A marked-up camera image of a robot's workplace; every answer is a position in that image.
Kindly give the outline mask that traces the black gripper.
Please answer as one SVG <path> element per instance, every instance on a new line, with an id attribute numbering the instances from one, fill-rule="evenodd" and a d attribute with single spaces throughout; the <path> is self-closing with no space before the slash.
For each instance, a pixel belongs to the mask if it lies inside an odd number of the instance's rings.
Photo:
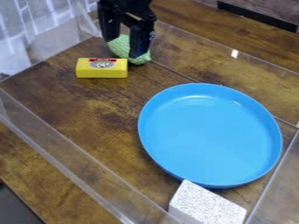
<path id="1" fill-rule="evenodd" d="M 130 58 L 137 59 L 149 52 L 155 38 L 157 15 L 153 0 L 99 0 L 98 18 L 103 39 L 110 42 L 121 35 L 121 21 L 134 15 L 139 21 L 130 29 Z"/>

